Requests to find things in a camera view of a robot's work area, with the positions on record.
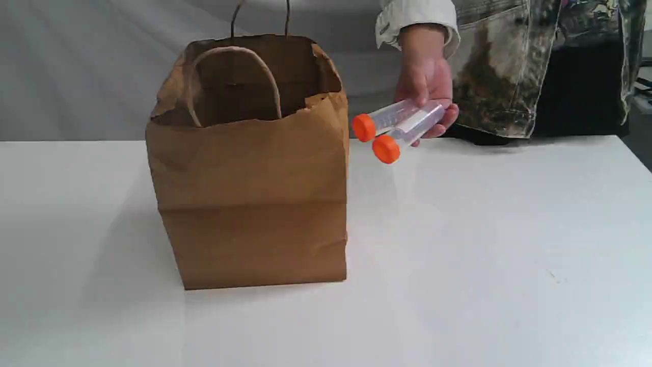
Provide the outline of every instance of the white table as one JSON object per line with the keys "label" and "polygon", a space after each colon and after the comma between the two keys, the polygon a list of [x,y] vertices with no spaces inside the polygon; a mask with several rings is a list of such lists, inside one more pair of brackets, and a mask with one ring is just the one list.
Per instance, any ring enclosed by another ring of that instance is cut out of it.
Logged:
{"label": "white table", "polygon": [[0,366],[652,365],[652,174],[615,137],[354,144],[346,282],[187,293],[143,142],[0,167]]}

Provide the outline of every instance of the white sleeve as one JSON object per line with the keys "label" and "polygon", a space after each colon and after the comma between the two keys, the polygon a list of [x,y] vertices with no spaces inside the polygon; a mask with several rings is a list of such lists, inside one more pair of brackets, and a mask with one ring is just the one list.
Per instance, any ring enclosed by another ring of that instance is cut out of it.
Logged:
{"label": "white sleeve", "polygon": [[451,0],[381,0],[383,11],[376,20],[376,43],[383,43],[398,49],[398,34],[403,27],[419,23],[440,24],[446,27],[448,35],[444,46],[444,57],[448,58],[460,44],[457,30],[457,14]]}

